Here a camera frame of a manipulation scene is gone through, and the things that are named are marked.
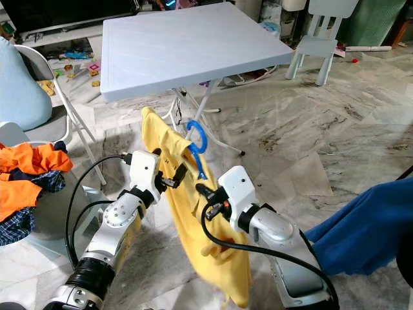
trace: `yellow shirt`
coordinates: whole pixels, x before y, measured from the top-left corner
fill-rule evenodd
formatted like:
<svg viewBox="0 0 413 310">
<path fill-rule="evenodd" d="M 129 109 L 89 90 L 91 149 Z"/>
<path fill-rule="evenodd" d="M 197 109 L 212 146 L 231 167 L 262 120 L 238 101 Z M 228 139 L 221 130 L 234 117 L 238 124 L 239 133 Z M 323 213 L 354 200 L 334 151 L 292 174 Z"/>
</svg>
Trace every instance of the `yellow shirt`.
<svg viewBox="0 0 413 310">
<path fill-rule="evenodd" d="M 182 163 L 188 169 L 180 186 L 177 189 L 168 188 L 166 196 L 179 238 L 192 266 L 202 278 L 223 290 L 227 298 L 239 307 L 246 307 L 251 283 L 248 253 L 224 249 L 210 241 L 202 230 L 201 212 L 207 201 L 196 191 L 195 185 L 203 183 L 212 190 L 217 189 L 217 182 L 204 157 L 200 155 L 208 179 L 198 180 L 195 161 L 187 149 L 191 141 L 172 130 L 151 108 L 142 110 L 142 120 L 142 138 L 147 149 L 150 152 L 162 150 L 159 170 L 163 171 L 163 176 L 172 178 Z M 222 215 L 207 221 L 206 225 L 216 238 L 247 243 L 246 236 L 235 232 Z"/>
</svg>

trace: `marble floor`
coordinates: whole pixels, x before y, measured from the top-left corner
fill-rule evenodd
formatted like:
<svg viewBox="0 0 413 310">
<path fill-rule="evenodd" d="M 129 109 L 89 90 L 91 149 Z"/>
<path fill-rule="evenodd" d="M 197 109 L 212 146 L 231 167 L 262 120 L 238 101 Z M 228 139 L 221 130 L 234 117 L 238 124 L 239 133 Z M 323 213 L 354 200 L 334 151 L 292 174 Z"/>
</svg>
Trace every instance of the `marble floor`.
<svg viewBox="0 0 413 310">
<path fill-rule="evenodd" d="M 223 110 L 207 116 L 210 127 L 247 154 L 238 158 L 210 143 L 206 158 L 214 174 L 244 165 L 261 201 L 295 218 L 302 229 L 327 219 L 370 186 L 394 180 L 413 163 L 412 53 L 408 47 L 347 54 L 334 60 L 324 87 L 314 84 L 321 60 L 309 57 L 293 81 L 284 79 L 287 68 L 280 67 L 260 82 L 216 90 L 208 105 Z M 360 62 L 351 63 L 354 57 Z M 95 132 L 94 152 L 104 156 L 143 148 L 142 107 L 165 113 L 172 93 L 106 103 L 91 80 L 61 78 L 60 83 Z M 205 89 L 193 86 L 190 91 L 200 95 Z M 194 112 L 182 106 L 179 130 Z M 77 136 L 68 148 L 80 175 L 88 160 Z M 110 198 L 128 184 L 127 169 L 118 162 L 105 163 L 103 174 L 108 185 L 102 190 Z M 86 183 L 100 187 L 94 172 Z M 248 308 L 282 309 L 269 262 L 258 254 L 250 257 Z M 1 247 L 0 302 L 17 300 L 30 310 L 42 309 L 69 272 L 65 257 L 49 259 L 26 240 Z M 413 309 L 410 288 L 394 262 L 370 276 L 332 280 L 344 310 Z M 220 309 L 224 301 L 191 267 L 163 199 L 148 210 L 105 309 Z"/>
</svg>

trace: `television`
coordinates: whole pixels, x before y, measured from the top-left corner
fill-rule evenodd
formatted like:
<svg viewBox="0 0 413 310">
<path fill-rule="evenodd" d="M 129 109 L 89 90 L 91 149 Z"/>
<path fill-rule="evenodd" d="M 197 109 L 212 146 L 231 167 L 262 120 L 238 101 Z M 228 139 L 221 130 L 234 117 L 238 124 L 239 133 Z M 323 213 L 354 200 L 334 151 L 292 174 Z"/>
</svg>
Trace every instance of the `television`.
<svg viewBox="0 0 413 310">
<path fill-rule="evenodd" d="M 44 32 L 136 13 L 135 0 L 0 0 L 18 33 Z"/>
</svg>

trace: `pile of clothes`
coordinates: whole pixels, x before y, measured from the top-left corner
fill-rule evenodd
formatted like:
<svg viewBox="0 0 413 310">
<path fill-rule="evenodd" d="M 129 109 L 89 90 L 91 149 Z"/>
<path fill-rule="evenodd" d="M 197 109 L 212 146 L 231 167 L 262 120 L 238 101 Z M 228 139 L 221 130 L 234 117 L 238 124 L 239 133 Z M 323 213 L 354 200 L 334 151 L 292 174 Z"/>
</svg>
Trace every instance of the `pile of clothes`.
<svg viewBox="0 0 413 310">
<path fill-rule="evenodd" d="M 0 143 L 0 245 L 17 242 L 34 230 L 38 198 L 43 192 L 61 191 L 62 172 L 72 167 L 62 141 L 38 147 Z"/>
</svg>

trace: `black screen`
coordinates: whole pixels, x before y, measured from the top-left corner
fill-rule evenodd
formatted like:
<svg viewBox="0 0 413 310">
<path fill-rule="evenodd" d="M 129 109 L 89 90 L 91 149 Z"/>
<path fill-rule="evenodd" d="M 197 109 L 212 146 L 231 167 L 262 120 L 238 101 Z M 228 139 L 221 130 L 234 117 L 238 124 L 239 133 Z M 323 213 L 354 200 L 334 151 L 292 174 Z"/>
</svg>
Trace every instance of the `black screen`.
<svg viewBox="0 0 413 310">
<path fill-rule="evenodd" d="M 131 0 L 1 0 L 18 32 L 132 12 Z"/>
</svg>

